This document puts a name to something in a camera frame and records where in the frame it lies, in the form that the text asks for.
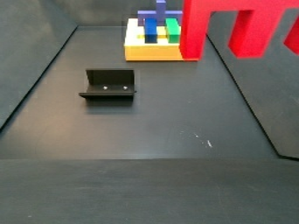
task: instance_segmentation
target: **green block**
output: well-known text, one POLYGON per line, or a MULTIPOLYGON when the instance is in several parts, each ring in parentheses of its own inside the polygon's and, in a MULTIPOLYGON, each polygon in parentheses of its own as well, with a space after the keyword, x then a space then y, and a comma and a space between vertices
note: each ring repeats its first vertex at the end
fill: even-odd
POLYGON ((176 18, 166 19, 166 34, 167 34, 170 44, 175 44, 180 42, 182 29, 180 29, 176 18))

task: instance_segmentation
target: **floor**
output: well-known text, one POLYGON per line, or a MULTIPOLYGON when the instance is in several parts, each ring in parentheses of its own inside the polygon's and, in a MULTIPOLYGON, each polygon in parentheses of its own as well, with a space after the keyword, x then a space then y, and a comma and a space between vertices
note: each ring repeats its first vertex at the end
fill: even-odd
POLYGON ((297 223, 299 164, 211 43, 199 63, 126 63, 123 39, 78 29, 0 134, 2 222, 297 223), (115 67, 135 69, 132 106, 86 103, 84 70, 115 67))
POLYGON ((199 63, 127 63, 124 33, 78 29, 2 133, 0 158, 277 158, 211 43, 199 63), (135 69, 131 106, 87 104, 87 68, 135 69))

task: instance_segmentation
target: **red block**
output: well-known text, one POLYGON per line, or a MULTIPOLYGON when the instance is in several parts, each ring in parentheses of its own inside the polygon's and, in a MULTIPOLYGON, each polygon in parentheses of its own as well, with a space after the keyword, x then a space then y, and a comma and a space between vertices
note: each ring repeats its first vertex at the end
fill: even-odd
POLYGON ((299 8, 299 0, 184 0, 180 41, 183 58, 186 60, 202 58, 214 11, 238 11, 229 41, 234 54, 239 58, 262 57, 282 16, 291 8, 299 8))
POLYGON ((286 37, 285 45, 295 54, 299 54, 299 17, 295 20, 294 27, 286 37))

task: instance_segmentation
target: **toy blocks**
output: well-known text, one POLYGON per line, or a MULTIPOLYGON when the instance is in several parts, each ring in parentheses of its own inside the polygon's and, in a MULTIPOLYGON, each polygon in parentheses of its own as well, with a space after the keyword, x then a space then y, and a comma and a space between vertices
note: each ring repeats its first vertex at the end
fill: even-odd
POLYGON ((146 44, 146 39, 138 37, 138 19, 130 18, 126 30, 126 60, 183 60, 179 44, 170 44, 168 39, 158 38, 156 44, 146 44))
MULTIPOLYGON (((182 56, 200 59, 211 13, 238 11, 238 19, 229 41, 239 58, 262 57, 287 9, 299 8, 298 0, 184 0, 182 17, 182 56)), ((286 45, 297 52, 297 24, 286 45)))
POLYGON ((167 11, 156 0, 156 11, 139 11, 126 30, 126 60, 183 60, 179 48, 180 11, 167 11))

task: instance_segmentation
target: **gray wall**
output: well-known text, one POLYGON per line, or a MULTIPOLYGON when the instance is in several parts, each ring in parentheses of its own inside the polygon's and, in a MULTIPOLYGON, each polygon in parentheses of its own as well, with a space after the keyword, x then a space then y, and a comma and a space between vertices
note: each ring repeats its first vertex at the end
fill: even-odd
POLYGON ((0 0, 0 128, 76 24, 48 0, 0 0))
MULTIPOLYGON (((155 0, 52 0, 79 25, 120 26, 138 10, 155 9, 155 0)), ((180 10, 183 0, 168 0, 167 9, 180 10)))
POLYGON ((285 14, 262 59, 237 59, 229 49, 235 16, 214 15, 210 39, 279 154, 299 158, 299 56, 283 44, 298 10, 285 14))

